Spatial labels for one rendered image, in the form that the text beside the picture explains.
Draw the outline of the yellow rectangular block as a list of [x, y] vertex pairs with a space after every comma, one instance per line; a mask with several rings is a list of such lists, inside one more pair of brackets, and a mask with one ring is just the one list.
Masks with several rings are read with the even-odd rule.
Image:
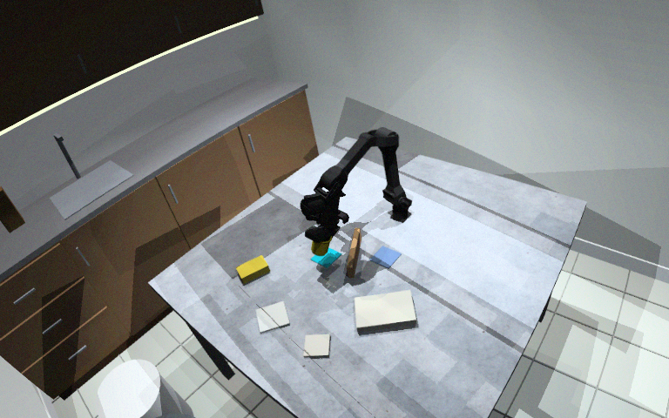
[[247, 283], [264, 273], [270, 272], [269, 267], [266, 261], [263, 259], [262, 255], [235, 268], [243, 283]]

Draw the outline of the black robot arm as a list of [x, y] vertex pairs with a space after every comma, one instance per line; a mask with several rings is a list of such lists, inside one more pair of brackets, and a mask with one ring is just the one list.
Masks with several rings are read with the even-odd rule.
[[[396, 150], [399, 146], [398, 134], [385, 127], [378, 130], [363, 132], [351, 149], [334, 166], [329, 167], [322, 175], [314, 188], [314, 194], [305, 195], [301, 200], [301, 212], [306, 220], [321, 222], [320, 212], [337, 212], [340, 197], [346, 196], [342, 188], [348, 181], [348, 175], [368, 152], [371, 147], [377, 146], [382, 153], [387, 186], [383, 189], [383, 197], [392, 203], [391, 219], [404, 223], [412, 214], [409, 207], [412, 200], [408, 199], [400, 184]], [[325, 192], [322, 187], [329, 190]]]

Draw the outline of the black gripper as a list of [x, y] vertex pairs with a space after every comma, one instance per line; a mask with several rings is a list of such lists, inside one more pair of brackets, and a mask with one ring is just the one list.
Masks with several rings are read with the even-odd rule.
[[305, 237], [311, 239], [315, 243], [320, 243], [322, 241], [329, 241], [330, 237], [338, 232], [340, 227], [339, 219], [342, 220], [343, 224], [346, 224], [349, 220], [347, 213], [338, 209], [337, 212], [320, 212], [321, 222], [318, 227], [311, 226], [305, 231]]

